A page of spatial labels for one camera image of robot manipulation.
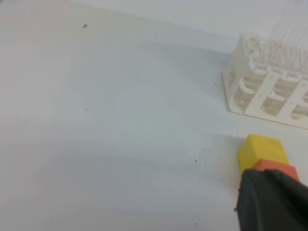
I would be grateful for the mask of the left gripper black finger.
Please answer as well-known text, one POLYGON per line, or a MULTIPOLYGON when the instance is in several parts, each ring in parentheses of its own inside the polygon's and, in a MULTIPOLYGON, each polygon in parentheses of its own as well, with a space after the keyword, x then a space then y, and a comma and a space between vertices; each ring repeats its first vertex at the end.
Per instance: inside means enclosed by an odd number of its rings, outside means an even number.
POLYGON ((247 169, 236 212, 242 231, 306 231, 308 188, 279 170, 247 169))

